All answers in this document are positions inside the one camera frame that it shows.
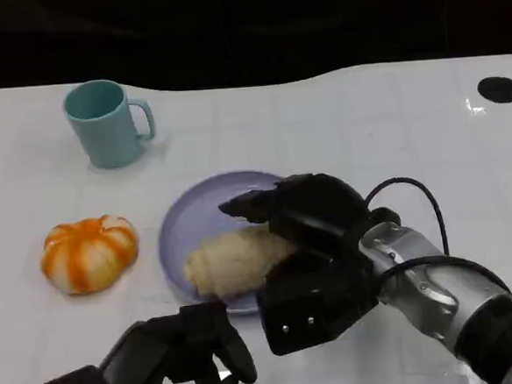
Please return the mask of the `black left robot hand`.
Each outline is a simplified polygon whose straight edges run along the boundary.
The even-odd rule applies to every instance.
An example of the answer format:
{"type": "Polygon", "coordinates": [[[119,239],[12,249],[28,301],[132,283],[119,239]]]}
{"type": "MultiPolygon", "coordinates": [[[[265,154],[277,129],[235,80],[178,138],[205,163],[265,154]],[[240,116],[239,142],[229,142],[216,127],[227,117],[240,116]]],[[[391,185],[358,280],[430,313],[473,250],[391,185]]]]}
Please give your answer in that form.
{"type": "Polygon", "coordinates": [[[44,384],[253,384],[252,355],[223,302],[183,306],[136,322],[99,366],[84,366],[44,384]]]}

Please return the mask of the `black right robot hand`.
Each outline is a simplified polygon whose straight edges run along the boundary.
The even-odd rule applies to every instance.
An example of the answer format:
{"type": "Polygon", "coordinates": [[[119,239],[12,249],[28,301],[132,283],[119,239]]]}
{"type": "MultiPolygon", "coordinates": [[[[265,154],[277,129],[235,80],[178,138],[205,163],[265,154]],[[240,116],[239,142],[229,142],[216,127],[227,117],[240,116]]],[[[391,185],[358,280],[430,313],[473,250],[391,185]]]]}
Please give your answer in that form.
{"type": "Polygon", "coordinates": [[[269,232],[296,249],[269,270],[265,288],[290,286],[303,277],[370,282],[371,261],[352,242],[369,216],[365,199],[346,182],[327,174],[291,175],[274,185],[269,190],[250,190],[218,206],[231,217],[267,225],[269,232]]]}

